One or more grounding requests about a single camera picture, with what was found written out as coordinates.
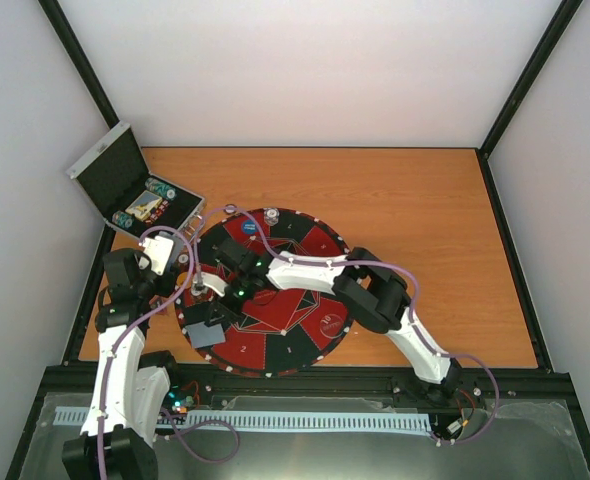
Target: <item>case lid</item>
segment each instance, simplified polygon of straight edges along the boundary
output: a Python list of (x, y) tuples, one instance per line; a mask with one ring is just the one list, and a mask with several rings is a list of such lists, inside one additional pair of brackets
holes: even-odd
[(119, 122), (66, 173), (77, 180), (104, 217), (136, 183), (149, 176), (131, 126)]

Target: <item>white component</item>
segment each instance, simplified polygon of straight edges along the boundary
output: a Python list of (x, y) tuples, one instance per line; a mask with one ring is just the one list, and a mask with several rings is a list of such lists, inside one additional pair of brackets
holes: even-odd
[[(76, 427), (88, 415), (84, 407), (55, 407), (53, 425)], [(180, 430), (208, 420), (225, 421), (238, 432), (267, 433), (322, 433), (322, 432), (375, 432), (428, 435), (431, 424), (426, 413), (334, 413), (334, 412), (280, 412), (238, 410), (191, 410)], [(166, 417), (157, 418), (157, 428), (170, 429)], [(227, 431), (217, 424), (207, 424), (203, 430)]]
[(276, 208), (264, 209), (264, 222), (271, 227), (277, 225), (279, 221), (279, 210)]
[[(447, 353), (435, 343), (433, 337), (431, 337), (426, 328), (424, 328), (424, 325), (419, 321), (417, 314), (414, 315), (414, 318), (415, 325), (428, 344), (439, 353)], [(404, 315), (402, 315), (401, 323), (402, 326), (399, 330), (391, 330), (386, 336), (393, 341), (395, 346), (411, 362), (417, 378), (425, 382), (440, 384), (448, 374), (448, 369), (451, 366), (450, 360), (447, 357), (437, 356), (426, 348), (411, 325), (408, 317), (408, 308), (404, 311)]]
[(133, 428), (151, 447), (153, 446), (159, 408), (170, 387), (171, 381), (165, 368), (142, 368), (138, 370), (135, 377)]
[[(173, 240), (158, 235), (155, 238), (145, 238), (143, 245), (144, 253), (148, 255), (153, 263), (151, 270), (157, 275), (163, 275), (168, 259), (171, 257), (173, 247), (175, 246)], [(146, 266), (145, 260), (145, 258), (140, 260), (140, 268), (142, 268), (143, 262), (143, 265)]]
[[(346, 255), (338, 257), (305, 257), (289, 252), (281, 252), (281, 258), (275, 258), (268, 267), (266, 277), (280, 290), (301, 288), (333, 294), (333, 282), (339, 276), (344, 267), (329, 267), (327, 262), (342, 262)], [(297, 265), (293, 260), (305, 260), (319, 262), (319, 267)]]
[(210, 288), (220, 297), (224, 296), (224, 291), (226, 290), (226, 287), (228, 287), (228, 283), (219, 278), (217, 275), (206, 272), (202, 273), (202, 283), (205, 287)]
[[(97, 436), (97, 415), (99, 409), (99, 391), (102, 385), (102, 376), (106, 368), (106, 360), (111, 354), (111, 348), (117, 338), (126, 330), (126, 326), (112, 327), (99, 336), (99, 364), (97, 376), (95, 377), (95, 389), (91, 402), (90, 415), (84, 425), (82, 432), (87, 432), (90, 437)], [(124, 425), (124, 428), (133, 428), (141, 436), (133, 424), (134, 418), (134, 391), (135, 374), (139, 357), (144, 348), (144, 335), (139, 328), (132, 330), (122, 341), (113, 358), (110, 376), (106, 392), (106, 420), (104, 432), (112, 432), (115, 425)]]
[(139, 358), (144, 348), (144, 335), (139, 328), (132, 330), (122, 341), (113, 357), (106, 388), (106, 409), (99, 409), (99, 392), (106, 360), (112, 356), (111, 348), (126, 326), (108, 328), (99, 336), (99, 365), (89, 416), (81, 433), (97, 436), (97, 417), (105, 417), (104, 433), (113, 431), (116, 425), (132, 428), (144, 441), (153, 446), (157, 416), (164, 396), (170, 388), (166, 369), (143, 368), (138, 371)]

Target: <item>white wall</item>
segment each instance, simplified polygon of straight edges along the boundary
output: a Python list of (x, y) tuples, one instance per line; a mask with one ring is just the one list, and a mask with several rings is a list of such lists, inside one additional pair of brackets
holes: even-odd
[(479, 146), (559, 0), (62, 0), (143, 145)]
[(101, 229), (63, 172), (106, 131), (37, 1), (0, 0), (0, 478)]
[(590, 428), (590, 2), (584, 2), (491, 157), (559, 371)]

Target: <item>black metal frame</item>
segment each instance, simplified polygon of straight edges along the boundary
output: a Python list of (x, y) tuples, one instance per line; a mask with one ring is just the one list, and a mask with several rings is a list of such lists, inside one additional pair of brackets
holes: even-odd
[[(117, 115), (57, 0), (39, 0), (39, 2), (106, 123), (112, 127), (118, 123)], [(538, 364), (537, 369), (493, 369), (500, 387), (500, 396), (504, 398), (564, 400), (569, 407), (590, 470), (590, 434), (569, 375), (553, 372), (553, 366), (488, 163), (493, 149), (581, 3), (581, 0), (561, 1), (488, 136), (482, 146), (476, 149), (476, 153)], [(102, 256), (110, 251), (113, 238), (114, 232), (106, 227), (91, 266), (62, 365), (48, 367), (44, 373), (7, 479), (19, 476), (35, 429), (35, 423), (43, 405), (44, 396), (48, 392), (92, 391), (97, 363), (80, 362), (78, 355), (88, 322), (91, 320), (93, 303), (103, 275)], [(210, 393), (201, 392), (203, 394), (202, 402), (211, 405), (218, 405), (222, 400), (230, 400), (239, 395), (345, 396), (378, 399), (396, 407), (413, 407), (429, 414), (449, 413), (448, 410), (413, 398), (412, 394), (404, 389), (404, 385), (413, 377), (412, 370), (408, 367), (314, 367), (299, 372), (297, 375), (272, 379), (241, 378), (227, 374), (212, 365), (181, 365), (180, 368), (185, 375), (198, 380), (200, 385), (211, 387)], [(465, 369), (462, 381), (468, 389), (480, 388), (482, 396), (485, 398), (493, 396), (492, 385), (481, 369)], [(400, 387), (401, 391), (393, 393), (395, 387)]]

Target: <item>wire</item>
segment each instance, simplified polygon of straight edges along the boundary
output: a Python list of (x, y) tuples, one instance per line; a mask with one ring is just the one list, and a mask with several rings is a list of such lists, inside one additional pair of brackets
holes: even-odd
[(462, 420), (464, 420), (464, 410), (462, 410), (462, 404), (460, 403), (458, 398), (455, 399), (455, 403), (457, 403), (457, 410), (459, 410), (459, 416), (462, 417)]
[(473, 413), (475, 413), (475, 402), (473, 401), (473, 397), (470, 393), (468, 393), (466, 390), (462, 390), (461, 388), (459, 389), (459, 393), (464, 395), (468, 402), (471, 404), (471, 413), (467, 418), (467, 420), (470, 420), (473, 417)]
[(197, 408), (200, 406), (199, 383), (197, 383), (197, 380), (193, 380), (190, 383), (184, 385), (181, 390), (189, 390), (192, 386), (195, 386), (195, 393), (193, 394), (193, 408)]
[[(165, 408), (162, 408), (161, 412), (164, 414), (164, 416), (166, 416), (166, 418), (168, 419), (168, 422), (171, 424), (171, 428), (175, 432), (174, 437), (177, 438), (177, 441), (179, 441), (179, 443), (182, 444), (184, 449), (193, 458), (199, 460), (200, 462), (210, 463), (210, 464), (220, 464), (220, 463), (224, 463), (224, 462), (229, 461), (231, 458), (233, 458), (237, 454), (237, 451), (239, 450), (239, 443), (240, 443), (239, 442), (239, 433), (237, 432), (237, 430), (235, 430), (235, 427), (233, 427), (233, 425), (231, 425), (230, 423), (224, 422), (223, 420), (204, 420), (203, 422), (199, 422), (199, 423), (196, 423), (195, 425), (191, 425), (188, 428), (184, 428), (182, 430), (179, 430), (177, 428), (177, 425), (175, 424), (175, 419), (173, 418), (174, 416), (171, 415), (170, 412), (168, 410), (166, 410)], [(229, 453), (228, 455), (226, 455), (225, 457), (222, 457), (222, 458), (211, 459), (211, 458), (202, 457), (200, 454), (195, 452), (195, 450), (193, 450), (191, 447), (188, 446), (188, 444), (186, 443), (184, 438), (182, 438), (182, 436), (186, 435), (190, 432), (193, 432), (193, 431), (197, 430), (198, 428), (201, 428), (205, 425), (221, 425), (222, 427), (225, 427), (231, 431), (231, 433), (233, 434), (233, 437), (235, 438), (235, 446), (233, 447), (233, 450), (231, 451), (231, 453)]]

